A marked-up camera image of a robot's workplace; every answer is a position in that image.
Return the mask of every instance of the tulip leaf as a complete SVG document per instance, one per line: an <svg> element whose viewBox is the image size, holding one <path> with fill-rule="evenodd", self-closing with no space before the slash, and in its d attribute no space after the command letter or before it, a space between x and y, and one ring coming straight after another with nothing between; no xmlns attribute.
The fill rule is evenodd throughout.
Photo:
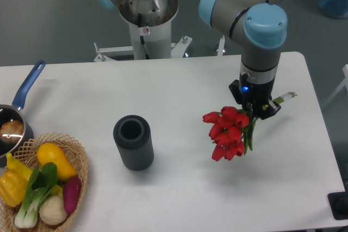
<svg viewBox="0 0 348 232"><path fill-rule="evenodd" d="M246 154L247 150L248 150L248 135L247 135L247 130L248 128L246 128L244 135L243 135L243 143L244 143L244 155Z"/></svg>

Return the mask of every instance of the yellow bell pepper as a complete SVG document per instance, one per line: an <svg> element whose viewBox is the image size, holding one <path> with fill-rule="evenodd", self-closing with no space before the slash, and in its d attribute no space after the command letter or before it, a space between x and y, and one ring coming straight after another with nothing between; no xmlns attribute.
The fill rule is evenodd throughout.
<svg viewBox="0 0 348 232"><path fill-rule="evenodd" d="M57 166L58 179L67 181L77 176L77 171L66 157L64 151L56 144L44 143L38 149L36 154L41 166L48 162L53 162Z"/></svg>
<svg viewBox="0 0 348 232"><path fill-rule="evenodd" d="M13 158L12 154L9 152L6 154L7 168L24 178L26 181L29 180L32 170L23 164L20 160ZM56 185L51 191L51 195L59 196L63 198L63 188Z"/></svg>
<svg viewBox="0 0 348 232"><path fill-rule="evenodd" d="M28 182L16 172L8 171L0 177L0 195L9 206L22 203Z"/></svg>

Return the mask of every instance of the metal bracket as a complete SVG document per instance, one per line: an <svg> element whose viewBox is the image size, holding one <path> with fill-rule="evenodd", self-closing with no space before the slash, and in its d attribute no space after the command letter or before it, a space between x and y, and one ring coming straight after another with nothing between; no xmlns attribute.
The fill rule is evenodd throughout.
<svg viewBox="0 0 348 232"><path fill-rule="evenodd" d="M323 110L329 109L329 105L336 104L336 102L342 98L348 92L348 65L345 65L343 68L343 73L345 78L341 83L333 90L329 97L323 102Z"/></svg>
<svg viewBox="0 0 348 232"><path fill-rule="evenodd" d="M171 44L171 57L182 58L184 57L187 48L192 43L192 38L183 36L178 43ZM110 57L119 57L124 55L133 55L132 46L121 46L121 47L108 47L98 48L97 43L94 43L97 56L94 58L94 62L106 62L106 61L117 61Z"/></svg>

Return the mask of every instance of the gray floor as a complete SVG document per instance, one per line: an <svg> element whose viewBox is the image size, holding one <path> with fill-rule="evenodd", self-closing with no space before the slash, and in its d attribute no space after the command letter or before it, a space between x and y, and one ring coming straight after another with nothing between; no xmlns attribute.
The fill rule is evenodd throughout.
<svg viewBox="0 0 348 232"><path fill-rule="evenodd" d="M199 19L199 1L179 0L179 13L172 23L172 41L183 35L192 37L189 53L195 57L214 55L221 37ZM344 78L341 69L348 64L348 19L323 15L315 0L285 0L280 6L289 19L284 51L298 51L306 57L322 105ZM99 47L131 45L118 11L106 11L95 0L0 0L0 7L0 66L34 64L39 59L49 64L91 62L95 41ZM226 47L228 54L240 54L237 45L227 42ZM343 95L323 111L343 176L348 164L347 103L348 95Z"/></svg>

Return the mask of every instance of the toy vegetable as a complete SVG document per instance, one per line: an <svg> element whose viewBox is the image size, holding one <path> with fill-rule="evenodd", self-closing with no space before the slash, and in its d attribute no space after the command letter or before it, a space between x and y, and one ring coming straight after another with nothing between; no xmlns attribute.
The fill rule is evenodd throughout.
<svg viewBox="0 0 348 232"><path fill-rule="evenodd" d="M32 170L24 165L20 160L13 158L12 154L9 152L6 154L7 168L23 177L26 181L29 180ZM56 185L51 191L51 195L57 195L63 198L63 188Z"/></svg>
<svg viewBox="0 0 348 232"><path fill-rule="evenodd" d="M36 154L41 166L53 162L57 166L58 179L67 181L77 175L76 169L71 165L64 151L53 143L44 143Z"/></svg>
<svg viewBox="0 0 348 232"><path fill-rule="evenodd" d="M22 203L28 182L13 171L8 171L0 177L0 195L9 206Z"/></svg>
<svg viewBox="0 0 348 232"><path fill-rule="evenodd" d="M49 162L39 170L37 165L29 178L26 195L15 218L18 228L32 228L38 221L38 211L57 184L57 166Z"/></svg>
<svg viewBox="0 0 348 232"><path fill-rule="evenodd" d="M48 225L57 225L63 222L67 213L63 199L58 196L48 197L39 210L40 217Z"/></svg>

